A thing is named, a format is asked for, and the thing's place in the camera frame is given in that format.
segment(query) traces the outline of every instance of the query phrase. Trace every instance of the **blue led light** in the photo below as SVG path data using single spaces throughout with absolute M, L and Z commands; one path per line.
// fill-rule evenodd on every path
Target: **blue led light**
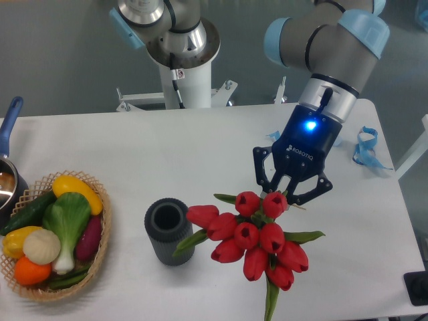
M 316 127 L 316 122 L 314 122 L 313 120 L 309 120 L 305 123 L 305 129 L 308 132 L 312 132 Z

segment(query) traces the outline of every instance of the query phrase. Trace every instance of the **bok choy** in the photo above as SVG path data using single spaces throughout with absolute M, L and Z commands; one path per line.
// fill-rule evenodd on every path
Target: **bok choy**
M 79 193 L 65 193 L 48 208 L 43 216 L 43 227 L 54 232 L 61 243 L 61 251 L 52 263 L 52 270 L 59 275 L 74 268 L 73 251 L 85 230 L 91 207 Z

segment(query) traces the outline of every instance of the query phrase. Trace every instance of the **tulip flower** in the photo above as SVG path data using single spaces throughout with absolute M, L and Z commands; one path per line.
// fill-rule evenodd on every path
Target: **tulip flower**
M 268 253 L 282 251 L 286 238 L 282 228 L 277 223 L 268 223 L 260 231 L 260 244 Z
M 214 205 L 190 206 L 186 218 L 193 224 L 208 229 L 209 224 L 219 216 L 219 209 Z
M 297 243 L 286 241 L 282 251 L 277 254 L 278 261 L 298 273 L 308 271 L 309 261 L 305 251 Z
M 279 192 L 269 193 L 261 204 L 267 217 L 276 219 L 287 209 L 287 199 Z
M 243 257 L 244 249 L 236 245 L 234 238 L 222 241 L 211 254 L 211 259 L 220 263 L 231 263 Z
M 260 198 L 254 192 L 242 192 L 236 196 L 235 208 L 244 217 L 251 217 L 260 209 Z
M 229 239 L 235 234 L 237 226 L 238 223 L 234 214 L 223 213 L 210 222 L 207 229 L 207 236 L 213 241 Z
M 241 223 L 235 229 L 235 242 L 242 249 L 252 249 L 259 243 L 259 229 L 251 223 Z
M 245 252 L 245 261 L 243 263 L 243 274 L 248 281 L 257 281 L 266 270 L 269 257 L 268 253 L 256 246 Z
M 268 265 L 265 272 L 269 280 L 281 290 L 287 291 L 292 287 L 294 282 L 294 275 L 293 271 L 288 267 L 286 268 L 277 262 L 274 269 L 271 269 L 271 267 Z

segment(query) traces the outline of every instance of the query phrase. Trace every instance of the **yellow bell pepper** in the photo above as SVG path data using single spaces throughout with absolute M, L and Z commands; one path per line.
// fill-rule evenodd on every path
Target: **yellow bell pepper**
M 64 193 L 79 193 L 85 196 L 91 206 L 91 214 L 98 215 L 102 212 L 100 197 L 89 187 L 88 184 L 70 175 L 61 175 L 52 183 L 52 190 L 58 198 Z
M 27 226 L 6 234 L 2 242 L 3 253 L 6 256 L 12 257 L 13 259 L 19 259 L 23 257 L 24 252 L 22 251 L 22 248 L 24 246 L 25 238 L 38 229 L 41 229 L 41 227 Z

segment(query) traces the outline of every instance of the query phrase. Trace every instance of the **dark gray cup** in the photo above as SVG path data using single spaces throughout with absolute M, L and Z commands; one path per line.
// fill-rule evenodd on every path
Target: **dark gray cup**
M 160 199 L 147 210 L 144 226 L 156 256 L 166 265 L 181 265 L 190 260 L 195 248 L 178 257 L 173 253 L 180 243 L 192 236 L 192 224 L 186 219 L 187 206 L 178 199 Z

